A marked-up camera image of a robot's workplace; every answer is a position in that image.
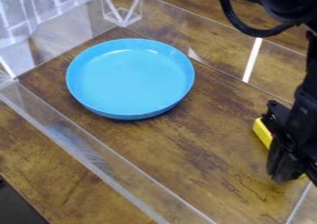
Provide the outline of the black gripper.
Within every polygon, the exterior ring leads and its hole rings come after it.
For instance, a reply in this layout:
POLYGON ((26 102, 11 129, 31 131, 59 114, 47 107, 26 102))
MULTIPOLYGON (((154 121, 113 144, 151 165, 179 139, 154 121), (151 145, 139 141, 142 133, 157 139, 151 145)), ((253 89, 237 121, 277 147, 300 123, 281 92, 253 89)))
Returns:
POLYGON ((306 175, 317 185, 317 98, 298 87, 289 110, 276 100, 266 103, 261 122, 269 132, 285 127, 286 136, 276 135, 270 144, 266 171, 284 183, 306 175))

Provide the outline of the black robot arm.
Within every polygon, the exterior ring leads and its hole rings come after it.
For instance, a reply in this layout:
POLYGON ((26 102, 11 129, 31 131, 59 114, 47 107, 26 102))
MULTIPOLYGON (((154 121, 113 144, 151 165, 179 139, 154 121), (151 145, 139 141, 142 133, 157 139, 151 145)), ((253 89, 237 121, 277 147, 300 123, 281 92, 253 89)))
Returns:
POLYGON ((317 184, 317 0, 261 0, 282 23, 308 27, 306 76, 286 108, 268 103, 264 121, 273 130, 266 170, 277 182, 308 176, 317 184))

